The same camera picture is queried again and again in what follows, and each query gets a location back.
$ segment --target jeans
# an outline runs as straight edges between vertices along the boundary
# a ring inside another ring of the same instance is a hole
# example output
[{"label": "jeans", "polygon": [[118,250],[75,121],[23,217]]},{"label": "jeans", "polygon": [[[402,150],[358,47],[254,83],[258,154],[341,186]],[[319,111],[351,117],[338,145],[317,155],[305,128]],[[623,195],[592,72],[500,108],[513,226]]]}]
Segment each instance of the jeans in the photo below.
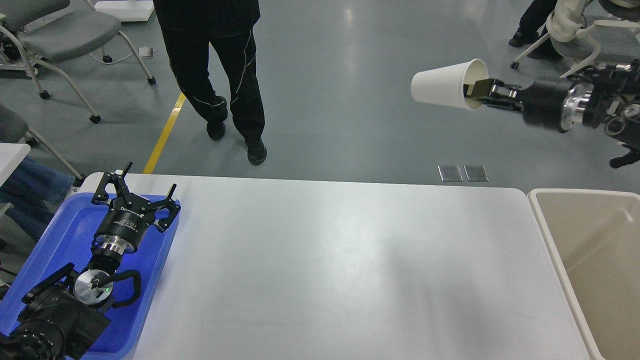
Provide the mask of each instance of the jeans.
[{"label": "jeans", "polygon": [[38,241],[53,218],[45,201],[60,205],[74,183],[73,176],[24,158],[11,176],[0,186],[0,202],[11,202],[6,214]]}]

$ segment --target yellow floor line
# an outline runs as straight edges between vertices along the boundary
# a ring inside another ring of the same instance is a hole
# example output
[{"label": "yellow floor line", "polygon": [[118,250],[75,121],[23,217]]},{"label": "yellow floor line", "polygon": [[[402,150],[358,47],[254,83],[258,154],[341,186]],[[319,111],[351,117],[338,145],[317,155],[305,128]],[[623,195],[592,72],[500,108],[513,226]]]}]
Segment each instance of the yellow floor line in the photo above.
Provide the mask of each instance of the yellow floor line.
[{"label": "yellow floor line", "polygon": [[164,149],[164,145],[166,144],[167,139],[169,139],[169,134],[171,134],[171,130],[173,129],[173,125],[175,121],[178,119],[178,115],[180,114],[180,110],[182,109],[182,105],[186,98],[183,93],[180,93],[178,99],[175,101],[175,105],[173,105],[173,110],[171,111],[171,115],[169,115],[169,119],[166,121],[164,125],[164,129],[156,142],[156,147],[154,147],[153,152],[151,152],[151,156],[149,157],[149,161],[147,161],[147,166],[145,166],[143,174],[151,174],[156,167],[156,163],[160,158],[160,154],[162,154],[162,150]]}]

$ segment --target power outlet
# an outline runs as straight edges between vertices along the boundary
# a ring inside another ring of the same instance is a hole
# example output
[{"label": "power outlet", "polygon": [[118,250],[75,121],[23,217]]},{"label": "power outlet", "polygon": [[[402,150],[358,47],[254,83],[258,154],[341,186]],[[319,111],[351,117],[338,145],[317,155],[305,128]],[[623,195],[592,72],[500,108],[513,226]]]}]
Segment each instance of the power outlet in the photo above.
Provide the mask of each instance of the power outlet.
[{"label": "power outlet", "polygon": [[139,47],[138,55],[143,59],[152,59],[154,57],[155,50],[152,47]]}]

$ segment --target black jacket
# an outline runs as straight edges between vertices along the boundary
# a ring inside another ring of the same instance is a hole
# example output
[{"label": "black jacket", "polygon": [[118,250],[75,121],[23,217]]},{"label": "black jacket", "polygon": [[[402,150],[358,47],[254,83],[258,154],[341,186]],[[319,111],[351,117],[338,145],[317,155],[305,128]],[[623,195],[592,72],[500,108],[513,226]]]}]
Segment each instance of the black jacket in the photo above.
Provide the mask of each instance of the black jacket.
[{"label": "black jacket", "polygon": [[212,37],[246,33],[260,18],[258,0],[154,0],[160,26],[208,31]]}]

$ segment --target metal plate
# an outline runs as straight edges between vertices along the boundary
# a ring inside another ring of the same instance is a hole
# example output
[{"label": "metal plate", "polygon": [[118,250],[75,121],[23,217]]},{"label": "metal plate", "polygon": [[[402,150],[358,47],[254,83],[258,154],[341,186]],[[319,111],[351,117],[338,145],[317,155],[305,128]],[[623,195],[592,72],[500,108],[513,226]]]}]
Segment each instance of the metal plate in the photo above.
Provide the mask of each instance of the metal plate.
[{"label": "metal plate", "polygon": [[489,177],[483,165],[465,165],[467,180],[473,183],[488,183]]},{"label": "metal plate", "polygon": [[462,174],[457,165],[438,165],[442,181],[462,181]]}]

